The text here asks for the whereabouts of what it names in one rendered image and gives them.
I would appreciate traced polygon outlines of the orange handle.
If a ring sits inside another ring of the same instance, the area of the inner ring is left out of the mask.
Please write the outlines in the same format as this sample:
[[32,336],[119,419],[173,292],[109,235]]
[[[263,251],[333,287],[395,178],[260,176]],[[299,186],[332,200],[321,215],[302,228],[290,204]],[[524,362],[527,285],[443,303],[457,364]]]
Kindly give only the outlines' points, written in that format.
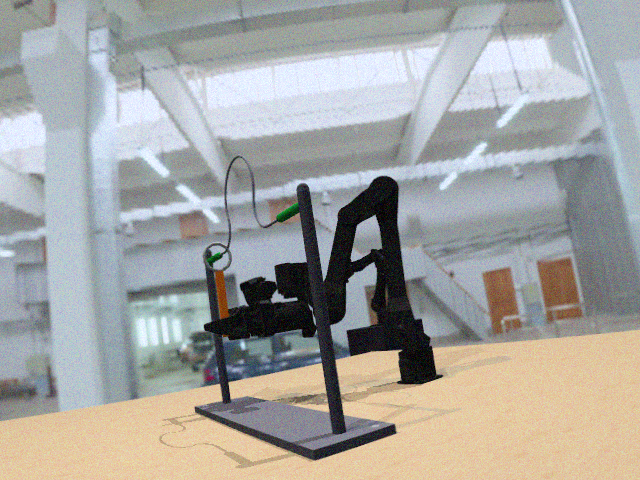
[[206,267],[211,270],[212,272],[215,273],[215,281],[216,281],[216,290],[218,293],[218,299],[219,299],[219,307],[220,307],[220,316],[221,319],[227,318],[228,316],[228,308],[227,308],[227,299],[226,299],[226,290],[225,290],[225,282],[224,282],[224,274],[223,272],[225,270],[227,270],[232,262],[232,253],[231,251],[228,249],[227,253],[229,256],[229,261],[227,263],[227,266],[225,266],[222,269],[214,269],[211,268],[211,266],[208,264],[207,259],[206,259],[206,254],[209,250],[210,247],[212,246],[221,246],[223,248],[227,248],[226,245],[220,243],[220,242],[214,242],[214,243],[210,243],[204,250],[203,252],[203,262],[206,265]]

